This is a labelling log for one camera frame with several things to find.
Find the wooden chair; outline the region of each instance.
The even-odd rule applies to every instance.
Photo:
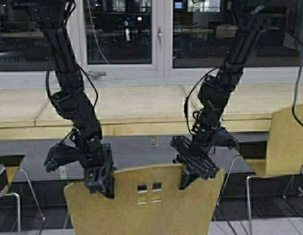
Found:
[[[28,185],[30,187],[30,190],[31,190],[31,192],[33,194],[33,197],[35,199],[37,208],[40,212],[40,215],[41,215],[43,221],[45,221],[45,216],[43,215],[43,213],[40,209],[40,206],[39,206],[36,194],[34,192],[32,183],[31,183],[30,178],[28,176],[28,173],[23,169],[19,169],[20,164],[21,164],[24,157],[25,157],[25,154],[0,156],[0,165],[5,166],[7,181],[8,181],[8,187],[6,187],[1,192],[0,197],[14,196],[16,198],[16,200],[17,200],[17,214],[18,214],[18,232],[21,231],[21,227],[22,227],[22,225],[21,225],[21,198],[20,198],[20,195],[15,193],[15,192],[8,193],[8,191],[9,191],[9,189],[10,189],[12,183],[13,183],[13,179],[14,179],[17,172],[21,172],[25,175],[25,177],[27,179],[27,182],[28,182]]]
[[[225,171],[180,191],[182,171],[181,164],[115,171],[114,200],[90,194],[83,181],[66,186],[76,234],[207,235]]]
[[[296,106],[296,113],[303,121],[303,104]],[[237,156],[233,159],[222,193],[227,184],[234,162],[240,157],[241,156]],[[287,192],[294,180],[294,176],[300,174],[303,167],[303,128],[294,119],[292,107],[286,107],[273,113],[265,158],[249,158],[244,160],[255,172],[255,175],[251,175],[246,179],[250,235],[253,234],[250,199],[251,179],[266,179],[287,175],[292,176],[284,191],[283,198],[292,209],[298,213],[298,211],[287,201]]]

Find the chair leg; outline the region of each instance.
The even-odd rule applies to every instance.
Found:
[[[221,189],[221,193],[220,193],[219,199],[218,199],[218,201],[217,201],[217,205],[218,205],[218,206],[219,206],[219,203],[220,203],[221,198],[222,198],[222,196],[223,196],[223,193],[224,193],[224,191],[225,191],[226,185],[228,184],[228,181],[229,181],[230,175],[231,175],[231,173],[232,173],[232,169],[233,169],[234,163],[235,163],[236,160],[239,159],[239,158],[242,158],[242,159],[243,159],[242,156],[237,155],[237,156],[235,156],[235,157],[233,158],[233,160],[232,160],[232,162],[231,162],[231,166],[230,166],[230,169],[229,169],[229,173],[228,173],[228,175],[227,175],[227,177],[226,177],[226,179],[225,179],[224,185],[223,185],[223,187],[222,187],[222,189]]]
[[[247,208],[248,208],[248,220],[249,220],[249,235],[253,235],[253,223],[252,223],[252,209],[251,209],[251,199],[250,199],[250,180],[259,178],[256,175],[248,176],[246,179],[246,190],[247,190]]]
[[[225,221],[227,222],[227,224],[228,224],[228,226],[230,227],[231,231],[232,231],[235,235],[238,235],[237,232],[235,231],[233,225],[232,225],[232,224],[230,223],[230,221],[227,219],[227,217],[225,216],[225,214],[223,213],[223,211],[222,211],[222,209],[219,207],[219,205],[217,205],[217,208],[218,208],[218,210],[220,211],[222,217],[223,217],[223,218],[225,219]]]
[[[12,193],[8,193],[6,194],[5,196],[14,196],[17,200],[17,210],[18,210],[18,232],[21,231],[21,198],[20,196],[15,193],[15,192],[12,192]]]
[[[292,178],[290,179],[290,181],[288,182],[286,189],[283,193],[282,198],[285,200],[285,202],[288,204],[288,206],[301,218],[303,219],[303,215],[289,202],[288,197],[287,197],[287,193],[288,190],[290,188],[290,186],[292,185],[292,183],[294,182],[295,176],[293,175]]]
[[[36,194],[35,194],[35,192],[34,192],[33,185],[32,185],[32,183],[31,183],[31,181],[30,181],[30,179],[29,179],[28,173],[27,173],[25,170],[23,170],[23,169],[20,169],[19,171],[22,172],[22,173],[25,175],[25,177],[26,177],[26,179],[27,179],[27,182],[28,182],[28,185],[29,185],[29,187],[30,187],[30,190],[31,190],[31,192],[32,192],[32,194],[33,194],[33,197],[34,197],[34,199],[35,199],[35,202],[36,202],[38,211],[39,211],[39,213],[40,213],[40,215],[41,215],[41,217],[42,217],[42,219],[43,219],[43,222],[45,222],[46,218],[45,218],[44,214],[42,213],[42,210],[40,209],[40,206],[39,206],[39,203],[38,203]]]
[[[227,175],[227,177],[226,177],[226,179],[225,179],[224,185],[223,185],[223,187],[222,187],[222,189],[221,189],[220,196],[219,196],[219,198],[218,198],[218,200],[217,200],[217,202],[216,202],[216,206],[217,206],[217,208],[219,209],[219,211],[220,211],[222,217],[225,219],[225,221],[227,222],[227,224],[229,225],[230,229],[232,230],[232,232],[233,232],[235,235],[237,235],[237,232],[235,231],[234,227],[232,226],[232,224],[230,223],[230,221],[227,219],[227,217],[225,216],[225,214],[224,214],[223,211],[221,210],[221,208],[220,208],[220,201],[221,201],[222,195],[223,195],[223,193],[224,193],[225,187],[226,187],[226,185],[227,185],[227,183],[228,183],[228,181],[229,181],[230,174],[231,174],[231,172],[232,172],[234,163],[236,162],[236,160],[237,160],[238,158],[242,158],[242,156],[237,155],[237,156],[235,156],[235,157],[233,158],[233,160],[232,160],[232,162],[231,162],[230,169],[229,169],[229,173],[228,173],[228,175]]]

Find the glass pane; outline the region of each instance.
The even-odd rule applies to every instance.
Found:
[[[152,63],[151,0],[89,3],[95,30],[94,34],[88,0],[84,0],[89,64]]]
[[[0,71],[45,71],[47,44],[36,24],[11,0],[0,0]]]
[[[275,1],[288,7],[280,22],[303,41],[303,1]],[[220,66],[234,42],[232,0],[174,0],[173,68]],[[299,66],[303,49],[283,27],[262,34],[248,67]]]

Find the table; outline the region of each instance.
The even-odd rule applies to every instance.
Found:
[[[185,34],[185,35],[192,35],[192,34],[213,34],[214,30],[209,28],[182,28],[182,29],[174,29],[175,34]]]
[[[96,108],[104,136],[184,135],[183,114],[191,86],[101,88]],[[189,116],[201,104],[190,99]],[[95,94],[86,89],[93,102]],[[268,132],[274,110],[291,105],[293,84],[239,85],[223,115],[232,133]],[[299,102],[303,102],[303,84]],[[43,89],[0,90],[0,140],[59,139],[71,130],[71,121],[57,115]]]
[[[9,32],[1,33],[1,38],[12,38],[12,39],[44,39],[42,32]]]

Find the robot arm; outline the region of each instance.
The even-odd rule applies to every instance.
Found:
[[[85,169],[85,184],[108,198],[114,197],[113,161],[109,144],[101,144],[100,122],[94,107],[84,92],[81,68],[78,66],[66,30],[74,0],[14,0],[15,10],[25,11],[37,23],[47,41],[53,58],[61,91],[51,95],[57,113],[73,122],[70,134],[75,147],[62,141],[55,145],[45,162],[48,172],[61,165],[79,161]]]
[[[216,76],[207,75],[198,98],[203,109],[195,111],[192,141],[174,137],[171,146],[178,151],[175,163],[184,163],[180,188],[185,189],[198,177],[214,178],[218,167],[209,157],[213,145],[237,147],[237,141],[221,126],[221,116],[235,90],[261,33],[277,24],[286,14],[286,8],[272,7],[273,0],[234,0],[233,11],[239,29],[228,57]]]

